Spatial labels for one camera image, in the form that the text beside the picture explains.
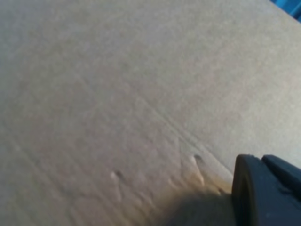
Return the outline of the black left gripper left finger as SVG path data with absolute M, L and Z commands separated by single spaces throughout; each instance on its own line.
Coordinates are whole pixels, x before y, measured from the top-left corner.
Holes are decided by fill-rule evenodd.
M 301 224 L 301 200 L 253 155 L 236 157 L 231 197 L 238 226 Z

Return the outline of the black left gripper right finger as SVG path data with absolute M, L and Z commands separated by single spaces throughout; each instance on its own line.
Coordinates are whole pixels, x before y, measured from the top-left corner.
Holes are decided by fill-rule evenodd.
M 300 200 L 301 169 L 274 155 L 264 155 L 261 160 L 276 178 Z

